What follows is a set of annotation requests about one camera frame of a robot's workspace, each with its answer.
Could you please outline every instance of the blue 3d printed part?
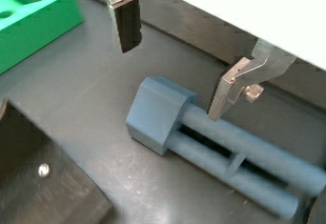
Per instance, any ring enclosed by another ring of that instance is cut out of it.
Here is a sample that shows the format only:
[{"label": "blue 3d printed part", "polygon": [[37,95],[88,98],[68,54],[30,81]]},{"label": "blue 3d printed part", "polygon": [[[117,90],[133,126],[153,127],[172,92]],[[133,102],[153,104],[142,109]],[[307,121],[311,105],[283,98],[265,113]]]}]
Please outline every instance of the blue 3d printed part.
[{"label": "blue 3d printed part", "polygon": [[[243,168],[244,159],[309,196],[326,185],[326,173],[312,164],[219,119],[211,121],[195,104],[196,95],[161,77],[146,78],[125,119],[129,135],[160,155],[177,153],[199,168],[248,196],[272,214],[289,219],[297,197]],[[180,132],[181,125],[231,151],[224,157]]]}]

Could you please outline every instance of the white panel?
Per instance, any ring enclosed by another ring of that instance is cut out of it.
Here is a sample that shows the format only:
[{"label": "white panel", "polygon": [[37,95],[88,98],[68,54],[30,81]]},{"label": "white panel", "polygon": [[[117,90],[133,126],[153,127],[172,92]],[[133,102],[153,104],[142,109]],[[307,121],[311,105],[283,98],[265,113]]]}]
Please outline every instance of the white panel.
[{"label": "white panel", "polygon": [[326,70],[326,0],[183,0]]}]

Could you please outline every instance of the screw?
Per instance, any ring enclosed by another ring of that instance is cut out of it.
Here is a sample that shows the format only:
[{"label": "screw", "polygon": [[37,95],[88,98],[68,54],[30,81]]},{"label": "screw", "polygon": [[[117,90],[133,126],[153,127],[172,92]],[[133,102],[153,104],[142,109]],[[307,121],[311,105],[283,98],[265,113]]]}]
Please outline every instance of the screw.
[{"label": "screw", "polygon": [[50,168],[49,165],[42,163],[38,167],[38,176],[40,177],[48,177],[50,174]]},{"label": "screw", "polygon": [[253,103],[257,100],[257,97],[263,91],[263,87],[259,84],[255,84],[252,86],[248,86],[244,89],[243,95],[244,99],[249,102]]}]

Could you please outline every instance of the green foam block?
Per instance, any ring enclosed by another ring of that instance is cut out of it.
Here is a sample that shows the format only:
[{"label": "green foam block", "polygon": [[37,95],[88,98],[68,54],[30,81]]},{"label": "green foam block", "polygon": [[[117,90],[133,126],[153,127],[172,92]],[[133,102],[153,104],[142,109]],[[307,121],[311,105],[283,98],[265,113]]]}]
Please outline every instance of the green foam block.
[{"label": "green foam block", "polygon": [[76,0],[0,0],[0,74],[81,22]]}]

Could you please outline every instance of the blue cylindrical rod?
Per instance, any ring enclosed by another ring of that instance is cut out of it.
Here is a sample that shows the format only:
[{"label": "blue cylindrical rod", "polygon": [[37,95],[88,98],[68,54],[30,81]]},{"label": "blue cylindrical rod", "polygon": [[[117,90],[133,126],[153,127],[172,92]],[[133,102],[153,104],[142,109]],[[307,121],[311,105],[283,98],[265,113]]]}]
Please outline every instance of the blue cylindrical rod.
[{"label": "blue cylindrical rod", "polygon": [[244,153],[247,160],[308,195],[316,196],[326,185],[326,173],[312,164],[239,129],[229,122],[211,121],[204,110],[187,104],[179,122],[232,152]]},{"label": "blue cylindrical rod", "polygon": [[224,181],[271,213],[285,219],[293,216],[297,199],[292,193],[241,168],[232,177],[225,177],[228,159],[181,132],[172,132],[167,145],[169,150]]}]

